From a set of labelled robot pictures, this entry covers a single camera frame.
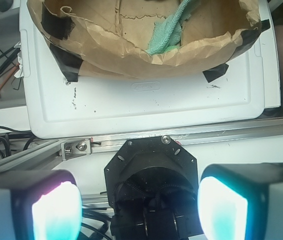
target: brown paper bag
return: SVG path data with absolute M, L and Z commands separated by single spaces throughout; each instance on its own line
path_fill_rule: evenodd
M 258 0 L 202 0 L 182 26 L 180 47 L 150 56 L 155 22 L 180 0 L 28 0 L 31 18 L 68 81 L 79 76 L 149 79 L 224 64 L 261 33 Z

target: green towel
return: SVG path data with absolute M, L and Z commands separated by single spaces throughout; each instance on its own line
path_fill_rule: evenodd
M 183 0 L 176 12 L 166 18 L 163 23 L 155 22 L 155 27 L 146 52 L 149 55 L 162 54 L 174 49 L 181 41 L 182 24 L 191 17 L 191 12 L 200 4 L 200 0 Z

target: bolt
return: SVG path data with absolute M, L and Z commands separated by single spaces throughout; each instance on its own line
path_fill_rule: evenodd
M 168 136 L 168 135 L 164 135 L 164 136 L 161 137 L 161 142 L 163 144 L 166 144 L 166 145 L 170 144 L 171 143 L 171 137 Z
M 78 145 L 76 146 L 76 148 L 77 148 L 79 151 L 83 152 L 83 151 L 85 151 L 85 150 L 87 149 L 87 144 L 86 144 L 86 142 L 81 141 L 80 143 L 78 143 Z
M 72 147 L 71 146 L 65 147 L 65 154 L 72 154 Z

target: led light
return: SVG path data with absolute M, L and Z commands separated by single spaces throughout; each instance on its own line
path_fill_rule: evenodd
M 201 227 L 209 240 L 243 240 L 248 201 L 215 177 L 202 179 L 198 189 Z
M 69 181 L 32 205 L 35 240 L 75 240 L 82 222 L 82 198 L 76 185 Z

